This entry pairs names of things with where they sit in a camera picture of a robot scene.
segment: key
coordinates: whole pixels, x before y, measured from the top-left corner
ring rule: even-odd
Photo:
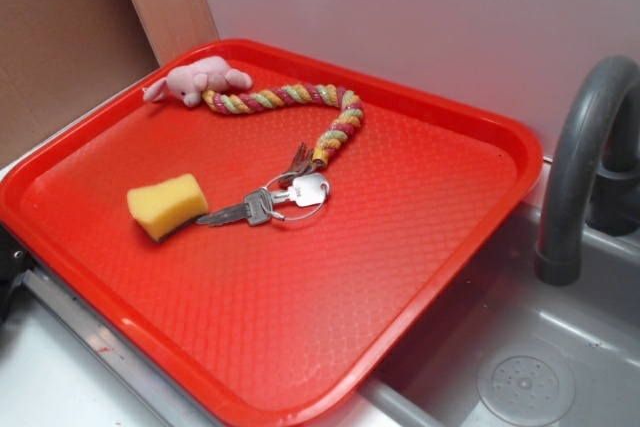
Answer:
[[[247,195],[241,204],[232,205],[231,207],[221,209],[212,214],[203,215],[196,223],[217,227],[245,219],[249,222],[249,225],[253,226],[267,222],[271,218],[269,212],[272,211],[273,201],[271,200],[269,191],[265,188],[260,188]]]
[[[308,207],[323,203],[329,195],[329,181],[322,174],[308,174],[293,179],[287,190],[270,192],[274,204],[291,201],[299,207]]]

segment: tray rim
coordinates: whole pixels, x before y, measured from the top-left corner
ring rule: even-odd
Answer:
[[[362,90],[362,87],[371,89],[372,85],[375,85],[375,88],[380,91],[399,93],[406,98],[413,99],[416,104],[427,103],[431,109],[440,109],[440,111],[446,111],[452,114],[452,117],[448,118],[448,122],[445,123],[447,125],[442,125],[442,122],[432,122],[434,125],[456,131],[465,136],[469,136],[469,132],[465,130],[464,125],[456,124],[456,121],[464,123],[464,119],[467,119],[467,121],[472,119],[472,122],[476,124],[482,122],[486,130],[480,129],[480,131],[474,132],[478,134],[478,136],[474,136],[474,138],[501,147],[512,157],[515,156],[514,161],[518,169],[516,181],[505,195],[491,208],[489,215],[482,219],[480,224],[473,229],[471,234],[465,238],[461,245],[459,245],[452,255],[438,268],[430,281],[418,290],[413,299],[407,304],[407,307],[388,325],[383,334],[372,343],[371,347],[357,359],[351,366],[350,371],[346,372],[329,392],[318,399],[311,399],[307,404],[300,406],[300,408],[295,409],[295,411],[292,411],[292,409],[285,411],[258,411],[244,404],[242,399],[239,399],[223,384],[217,382],[217,388],[220,391],[227,391],[225,394],[228,396],[226,400],[234,398],[237,404],[235,404],[235,407],[227,405],[222,413],[216,412],[211,410],[210,405],[219,402],[221,397],[218,395],[212,396],[208,393],[208,391],[211,390],[210,382],[212,379],[202,378],[203,376],[200,373],[201,369],[198,369],[197,365],[193,365],[193,363],[188,362],[186,359],[179,358],[172,359],[173,364],[170,369],[167,369],[165,365],[162,365],[162,362],[158,362],[157,360],[159,357],[162,357],[162,355],[150,356],[154,362],[158,363],[159,368],[167,372],[174,380],[178,381],[176,377],[182,380],[187,379],[187,383],[190,386],[190,389],[188,389],[190,394],[203,403],[214,415],[220,415],[224,420],[233,422],[242,419],[245,422],[249,422],[244,425],[292,425],[310,420],[330,407],[340,403],[348,393],[353,391],[357,385],[364,380],[366,374],[375,367],[384,353],[392,348],[401,336],[400,334],[406,332],[413,322],[415,322],[419,314],[429,307],[435,296],[437,296],[437,293],[457,275],[459,270],[464,266],[464,263],[481,247],[484,241],[497,229],[535,184],[542,168],[542,149],[532,132],[514,119],[258,42],[246,39],[221,40],[204,44],[184,53],[134,83],[123,93],[110,99],[94,112],[89,113],[77,123],[72,124],[68,129],[61,132],[60,135],[27,155],[19,161],[0,182],[0,222],[24,243],[26,248],[32,251],[37,258],[42,259],[45,265],[49,265],[51,259],[59,262],[62,266],[61,268],[67,272],[67,275],[63,276],[58,272],[56,273],[63,278],[65,283],[69,283],[73,290],[78,291],[85,301],[100,312],[101,315],[104,315],[102,310],[106,308],[105,305],[108,306],[111,314],[107,316],[107,319],[113,323],[114,327],[116,327],[122,335],[131,340],[145,353],[157,349],[156,342],[158,339],[164,338],[168,343],[172,341],[166,338],[166,336],[153,325],[148,322],[145,323],[143,319],[137,319],[137,322],[139,322],[139,327],[144,327],[143,330],[145,330],[145,333],[142,335],[134,335],[132,338],[130,326],[125,325],[123,322],[123,319],[131,320],[128,309],[114,302],[112,293],[104,291],[98,291],[98,293],[96,293],[95,283],[97,279],[83,279],[81,273],[78,272],[77,268],[73,265],[74,259],[71,258],[63,246],[57,245],[56,242],[51,239],[42,242],[43,238],[46,239],[46,234],[43,235],[43,232],[39,231],[37,226],[30,225],[30,222],[20,218],[19,210],[16,207],[18,204],[15,203],[15,201],[26,185],[30,185],[39,175],[46,172],[53,165],[61,162],[68,155],[94,138],[94,135],[83,135],[83,129],[87,125],[93,124],[94,130],[98,128],[100,132],[103,132],[128,115],[128,113],[136,110],[139,106],[135,108],[128,107],[129,104],[135,104],[135,102],[127,102],[125,100],[132,98],[137,99],[138,97],[141,99],[143,85],[150,84],[161,78],[177,65],[191,62],[206,55],[211,55],[212,50],[215,50],[217,55],[224,56],[223,52],[225,50],[232,51],[234,49],[244,49],[247,52],[254,53],[259,52],[260,55],[277,58],[286,57],[287,60],[293,61],[296,66],[303,66],[314,72],[318,72],[319,76],[330,76],[334,83],[342,81],[342,79],[348,79],[349,88],[353,88],[356,92]],[[380,102],[373,103],[385,108],[384,103],[382,103],[383,105],[380,105]],[[458,266],[454,269],[455,273],[453,275],[450,273],[452,265]],[[88,284],[92,284],[89,289],[92,291],[91,299],[87,299],[82,295],[82,291],[86,291]],[[352,371],[358,371],[360,374],[354,376],[351,374]],[[250,417],[246,415],[246,409],[253,410]]]

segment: braided rope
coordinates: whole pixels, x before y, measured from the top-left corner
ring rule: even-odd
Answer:
[[[261,90],[250,94],[224,95],[207,90],[203,100],[214,112],[224,115],[253,114],[278,107],[319,104],[337,107],[340,115],[317,140],[312,161],[323,167],[360,127],[362,101],[352,90],[333,85],[296,84]]]

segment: drain cover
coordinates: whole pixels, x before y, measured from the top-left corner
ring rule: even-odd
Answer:
[[[569,411],[575,382],[567,365],[547,349],[510,345],[482,363],[478,393],[487,408],[505,422],[542,427]]]

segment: cardboard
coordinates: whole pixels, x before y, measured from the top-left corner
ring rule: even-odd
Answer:
[[[0,33],[0,167],[158,66],[131,0],[2,0]]]

